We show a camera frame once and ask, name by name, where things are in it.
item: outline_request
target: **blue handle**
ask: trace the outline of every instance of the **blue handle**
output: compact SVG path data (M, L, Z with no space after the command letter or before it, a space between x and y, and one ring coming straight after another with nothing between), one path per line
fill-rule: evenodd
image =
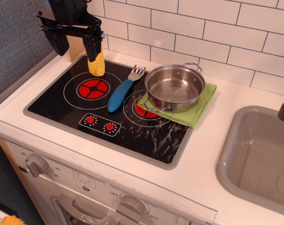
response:
M110 96L107 110L111 113L118 109L123 102L129 88L133 85L132 80L123 81Z

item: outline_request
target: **metal pot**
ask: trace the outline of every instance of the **metal pot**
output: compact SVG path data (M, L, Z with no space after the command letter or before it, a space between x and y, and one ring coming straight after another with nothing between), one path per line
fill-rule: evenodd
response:
M200 71L186 67L196 65ZM145 78L149 98L144 101L151 112L183 112L197 104L205 88L205 80L200 74L202 68L197 63L165 65L150 71ZM152 100L160 110L149 109L147 102Z

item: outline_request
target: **oven knob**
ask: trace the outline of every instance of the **oven knob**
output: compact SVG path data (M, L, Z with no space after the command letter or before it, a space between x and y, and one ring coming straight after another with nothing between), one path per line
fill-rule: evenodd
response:
M26 166L30 173L36 178L40 174L46 173L49 168L49 164L41 157L36 154L31 154L25 160Z
M146 211L145 205L138 199L129 195L124 196L119 203L116 212L138 223Z

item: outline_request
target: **gray sink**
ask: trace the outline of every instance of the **gray sink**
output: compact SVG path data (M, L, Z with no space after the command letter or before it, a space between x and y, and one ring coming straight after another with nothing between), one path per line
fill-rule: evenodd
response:
M284 215L284 122L276 110L236 112L216 174L233 195Z

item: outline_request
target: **orange object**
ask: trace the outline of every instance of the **orange object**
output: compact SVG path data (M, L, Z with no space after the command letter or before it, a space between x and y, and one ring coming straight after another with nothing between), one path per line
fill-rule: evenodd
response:
M24 222L16 216L4 217L1 225L24 225Z

